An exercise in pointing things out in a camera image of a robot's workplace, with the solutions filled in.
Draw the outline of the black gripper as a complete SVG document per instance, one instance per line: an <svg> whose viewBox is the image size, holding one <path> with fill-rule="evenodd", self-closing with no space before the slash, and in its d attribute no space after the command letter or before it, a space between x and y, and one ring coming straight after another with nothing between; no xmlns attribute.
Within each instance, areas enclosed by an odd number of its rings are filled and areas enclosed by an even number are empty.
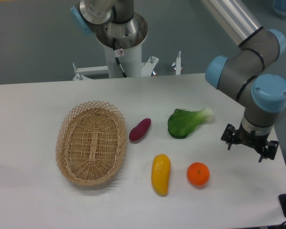
<svg viewBox="0 0 286 229"><path fill-rule="evenodd" d="M231 149L232 145L239 144L258 149L260 155L258 162L261 163L263 159L274 160L279 147L278 141L271 140L268 142L268 136L269 133L266 135L257 135L257 132L254 130L247 132L242 127L235 129L233 125L228 124L221 136L221 140L228 145L228 150Z"/></svg>

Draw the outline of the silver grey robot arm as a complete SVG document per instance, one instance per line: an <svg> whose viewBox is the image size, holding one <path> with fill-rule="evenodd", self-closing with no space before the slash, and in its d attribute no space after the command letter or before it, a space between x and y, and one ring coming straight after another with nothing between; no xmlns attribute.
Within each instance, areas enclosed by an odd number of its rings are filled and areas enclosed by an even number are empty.
<svg viewBox="0 0 286 229"><path fill-rule="evenodd" d="M286 81L264 70L285 52L286 38L278 30L265 30L239 0L205 0L203 5L241 50L232 58L214 58L205 71L210 85L245 108L239 128L227 125L221 139L272 160L279 143L267 138L286 103ZM104 47L110 78L152 75L158 60L142 63L148 26L133 1L82 0L70 13L82 33L94 33Z"/></svg>

